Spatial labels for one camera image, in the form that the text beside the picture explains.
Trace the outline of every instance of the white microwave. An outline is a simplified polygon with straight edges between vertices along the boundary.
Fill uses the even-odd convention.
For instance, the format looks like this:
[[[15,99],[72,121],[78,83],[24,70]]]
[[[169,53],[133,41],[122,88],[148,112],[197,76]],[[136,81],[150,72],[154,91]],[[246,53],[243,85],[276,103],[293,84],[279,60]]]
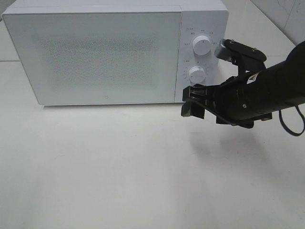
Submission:
[[[17,0],[2,18],[41,105],[180,103],[211,85],[221,0]]]

